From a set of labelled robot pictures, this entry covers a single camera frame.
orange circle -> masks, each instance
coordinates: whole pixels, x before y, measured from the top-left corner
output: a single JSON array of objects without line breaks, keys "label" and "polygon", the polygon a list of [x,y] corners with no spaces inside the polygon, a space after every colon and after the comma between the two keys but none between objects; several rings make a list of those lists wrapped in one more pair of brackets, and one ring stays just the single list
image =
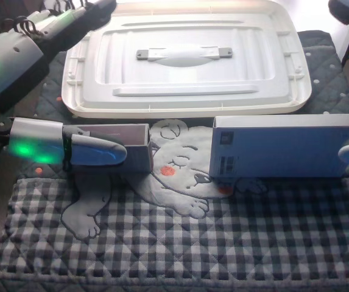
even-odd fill
[{"label": "orange circle", "polygon": [[232,187],[220,187],[219,193],[222,193],[223,195],[231,195],[233,193]]},{"label": "orange circle", "polygon": [[171,166],[164,166],[161,168],[161,173],[164,176],[172,176],[175,175],[175,169]]}]

gray box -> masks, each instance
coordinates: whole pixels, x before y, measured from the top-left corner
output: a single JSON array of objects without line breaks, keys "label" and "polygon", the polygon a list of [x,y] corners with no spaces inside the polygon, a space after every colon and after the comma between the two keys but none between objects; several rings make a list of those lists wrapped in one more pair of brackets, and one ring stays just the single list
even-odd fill
[{"label": "gray box", "polygon": [[340,177],[349,114],[216,117],[210,176]]},{"label": "gray box", "polygon": [[153,168],[149,124],[76,125],[84,131],[109,134],[123,142],[127,158],[117,166],[74,165],[73,172],[150,173]]}]

storage container lid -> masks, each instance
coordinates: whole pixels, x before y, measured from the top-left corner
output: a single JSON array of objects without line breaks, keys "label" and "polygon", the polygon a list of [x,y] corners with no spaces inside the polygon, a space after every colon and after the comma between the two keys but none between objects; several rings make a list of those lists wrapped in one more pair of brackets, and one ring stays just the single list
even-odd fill
[{"label": "storage container lid", "polygon": [[62,86],[95,118],[289,113],[310,95],[295,27],[266,0],[118,4],[68,52]]}]

gray blanket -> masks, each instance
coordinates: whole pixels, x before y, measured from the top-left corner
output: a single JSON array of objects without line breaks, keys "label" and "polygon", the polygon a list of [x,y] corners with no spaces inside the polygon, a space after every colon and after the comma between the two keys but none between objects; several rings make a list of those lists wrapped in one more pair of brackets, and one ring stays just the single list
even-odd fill
[{"label": "gray blanket", "polygon": [[[349,113],[330,36],[300,38],[319,83],[298,114]],[[57,100],[64,59],[37,115],[98,123]],[[146,176],[25,164],[0,238],[0,291],[349,291],[349,178],[213,181],[211,129],[199,127],[211,119],[151,123]]]}]

white box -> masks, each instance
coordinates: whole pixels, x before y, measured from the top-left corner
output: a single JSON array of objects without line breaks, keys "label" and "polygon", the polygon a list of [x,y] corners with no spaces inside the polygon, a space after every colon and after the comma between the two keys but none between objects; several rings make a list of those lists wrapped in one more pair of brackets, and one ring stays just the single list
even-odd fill
[{"label": "white box", "polygon": [[340,177],[349,114],[216,117],[212,177]]}]

